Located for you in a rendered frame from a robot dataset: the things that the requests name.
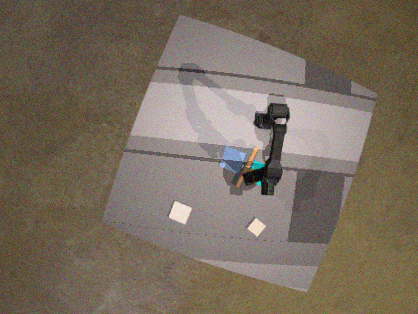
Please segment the orange flat strip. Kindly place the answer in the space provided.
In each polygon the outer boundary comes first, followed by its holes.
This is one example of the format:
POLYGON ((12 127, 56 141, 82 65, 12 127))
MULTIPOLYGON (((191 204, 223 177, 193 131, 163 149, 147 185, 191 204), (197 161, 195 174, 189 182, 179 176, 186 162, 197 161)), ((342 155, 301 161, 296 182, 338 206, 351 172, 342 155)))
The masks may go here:
POLYGON ((241 174, 241 176, 240 176, 240 178, 238 179, 238 181, 237 181, 237 183, 236 183, 236 187, 240 187, 240 185, 241 185, 241 183, 242 183, 242 181, 243 181, 243 174, 244 173, 247 173, 247 171, 248 171, 248 169, 249 169, 249 167, 250 167, 250 165, 251 165, 251 163, 252 163, 252 161, 254 160, 254 158, 255 158, 255 156, 256 156, 256 152, 257 152, 257 150, 258 150, 258 148, 257 147, 255 147, 254 148, 254 150, 253 150, 253 152, 252 152, 252 154, 251 154, 251 156, 250 156, 250 158, 249 158, 249 160, 248 160, 248 162, 247 162, 247 164, 246 164, 246 166, 245 166, 245 168, 244 168, 244 170, 243 170, 243 172, 242 172, 242 174, 241 174))

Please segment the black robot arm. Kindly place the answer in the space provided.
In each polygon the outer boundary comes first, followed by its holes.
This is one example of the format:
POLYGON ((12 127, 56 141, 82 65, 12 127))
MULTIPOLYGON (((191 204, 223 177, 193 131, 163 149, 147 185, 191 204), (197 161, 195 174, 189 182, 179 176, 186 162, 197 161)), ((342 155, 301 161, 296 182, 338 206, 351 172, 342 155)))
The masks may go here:
POLYGON ((261 169, 261 195, 274 196, 274 186, 277 185, 283 174, 280 164, 280 157, 283 147, 285 134, 287 134, 286 123, 290 118, 290 108, 288 104, 271 103, 267 107, 267 114, 256 113, 253 122, 258 128, 271 130, 273 128, 273 139, 271 145, 270 156, 265 162, 265 166, 261 169), (276 124, 278 118, 286 118, 285 124, 276 124))

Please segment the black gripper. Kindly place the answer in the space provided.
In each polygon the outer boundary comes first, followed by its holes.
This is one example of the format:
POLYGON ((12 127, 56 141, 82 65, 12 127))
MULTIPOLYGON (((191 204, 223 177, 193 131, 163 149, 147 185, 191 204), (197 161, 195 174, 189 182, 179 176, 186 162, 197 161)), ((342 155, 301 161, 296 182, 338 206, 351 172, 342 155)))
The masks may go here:
POLYGON ((252 171, 253 174, 251 173, 251 171, 243 174, 243 178, 244 178, 246 186, 250 186, 250 185, 254 184, 254 181, 259 182, 258 178, 261 179, 261 177, 262 177, 261 174, 260 174, 262 168, 263 167, 261 167, 260 169, 253 170, 252 171), (253 179, 254 179, 254 181, 253 181, 253 179))

